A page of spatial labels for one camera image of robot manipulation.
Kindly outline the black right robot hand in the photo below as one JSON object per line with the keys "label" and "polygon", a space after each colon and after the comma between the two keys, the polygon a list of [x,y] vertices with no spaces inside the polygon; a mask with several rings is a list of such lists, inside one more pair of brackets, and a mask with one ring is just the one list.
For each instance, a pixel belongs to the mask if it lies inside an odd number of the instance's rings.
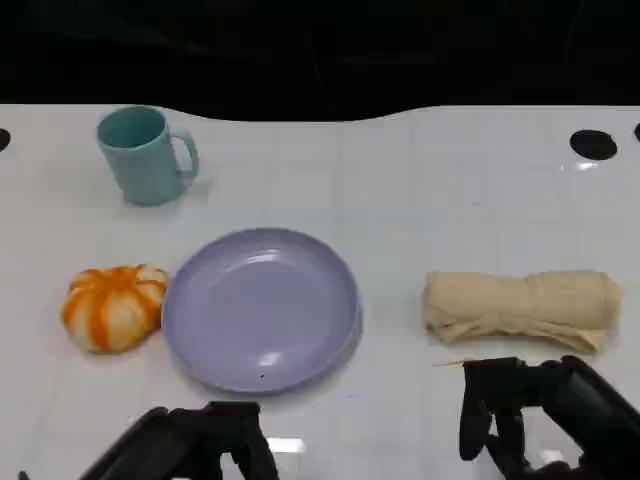
{"label": "black right robot hand", "polygon": [[[530,366],[516,357],[465,361],[459,454],[487,450],[506,479],[636,479],[639,413],[578,357]],[[539,407],[581,449],[577,467],[534,468],[525,456],[522,411]]]}

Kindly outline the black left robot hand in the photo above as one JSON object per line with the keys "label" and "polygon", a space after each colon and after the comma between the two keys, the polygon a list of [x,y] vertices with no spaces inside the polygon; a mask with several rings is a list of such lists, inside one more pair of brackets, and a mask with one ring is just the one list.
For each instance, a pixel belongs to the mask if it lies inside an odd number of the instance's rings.
{"label": "black left robot hand", "polygon": [[200,409],[155,407],[133,423],[83,479],[221,479],[225,454],[245,479],[278,480],[255,402],[212,401]]}

